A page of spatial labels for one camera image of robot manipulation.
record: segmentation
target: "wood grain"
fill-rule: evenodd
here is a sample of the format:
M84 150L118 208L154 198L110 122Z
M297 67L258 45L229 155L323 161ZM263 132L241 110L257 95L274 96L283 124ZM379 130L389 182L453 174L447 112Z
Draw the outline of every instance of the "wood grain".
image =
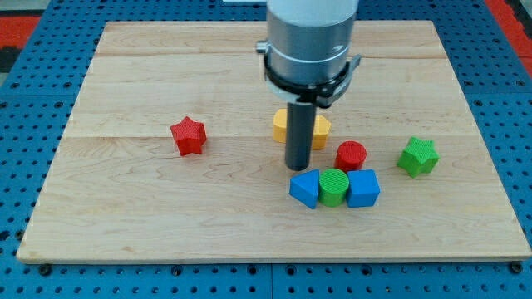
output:
M444 262L532 255L431 22L357 22L363 54L329 110L332 167L362 142L382 186L372 208L310 210L272 119L254 42L263 22L110 22L17 256L27 263ZM169 125L205 123L180 157ZM412 135L441 161L395 166Z

